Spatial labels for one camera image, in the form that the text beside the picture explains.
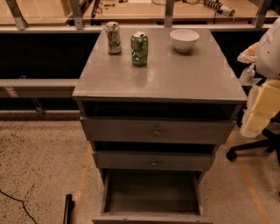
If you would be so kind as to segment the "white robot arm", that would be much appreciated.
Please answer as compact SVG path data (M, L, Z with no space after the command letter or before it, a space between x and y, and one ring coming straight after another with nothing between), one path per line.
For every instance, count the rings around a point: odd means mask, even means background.
M280 111L280 18L258 42L241 52L237 60L254 63L255 70L266 78L260 87L250 89L247 109L241 120L241 134L256 137Z

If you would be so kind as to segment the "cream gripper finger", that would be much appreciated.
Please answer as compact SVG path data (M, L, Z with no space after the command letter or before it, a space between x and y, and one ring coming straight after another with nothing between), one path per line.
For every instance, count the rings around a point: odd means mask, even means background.
M280 111L280 80L266 80L254 85L248 94L247 109L241 120L240 132L244 137L257 137Z
M254 43L250 47L248 47L246 50L241 52L237 60L241 63L250 64L256 61L256 48L258 47L258 42Z

